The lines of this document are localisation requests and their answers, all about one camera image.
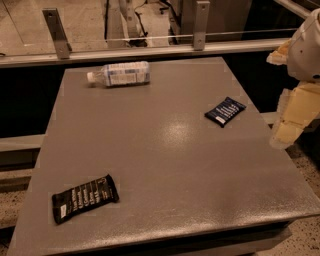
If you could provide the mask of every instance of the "metal post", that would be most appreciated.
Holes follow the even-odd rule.
[[[119,0],[107,1],[109,6],[106,15],[108,16],[107,26],[107,43],[108,48],[125,48],[126,42],[124,41],[124,31],[122,27],[120,2]]]
[[[47,22],[58,58],[69,59],[72,49],[68,43],[57,8],[43,9],[42,13]]]
[[[196,1],[195,5],[196,16],[193,29],[193,47],[196,51],[202,51],[206,43],[210,1]]]

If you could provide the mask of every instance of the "table top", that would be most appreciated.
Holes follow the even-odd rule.
[[[150,63],[149,85],[68,69],[8,255],[120,247],[320,214],[320,201],[222,58]],[[225,128],[204,113],[247,106]],[[120,202],[56,225],[51,196],[110,174]]]

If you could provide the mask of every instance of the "glass panel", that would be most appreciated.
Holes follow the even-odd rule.
[[[58,9],[73,52],[191,44],[194,3],[194,0],[0,0],[0,53],[55,53],[42,14],[44,8]],[[212,0],[206,40],[291,37],[302,22],[302,18],[272,0]]]
[[[303,6],[304,8],[310,11],[320,8],[320,0],[292,0],[292,1]]]

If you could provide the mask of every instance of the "bottle cap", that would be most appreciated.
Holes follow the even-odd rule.
[[[94,75],[93,75],[93,72],[87,73],[87,78],[88,78],[88,82],[89,83],[95,83],[96,82],[96,80],[94,78]]]

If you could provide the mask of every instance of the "tiled floor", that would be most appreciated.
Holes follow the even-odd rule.
[[[73,52],[108,50],[104,39],[103,0],[0,0],[0,53],[54,53],[42,9],[57,8]],[[148,47],[168,46],[168,12],[157,0],[133,0],[148,32]]]
[[[288,148],[287,152],[308,182],[314,193],[320,198],[320,171],[315,156],[308,156],[308,148],[304,148],[303,140],[300,144]],[[258,256],[290,255],[316,256],[320,255],[320,217],[301,219],[290,225],[292,236],[270,251],[257,253]]]

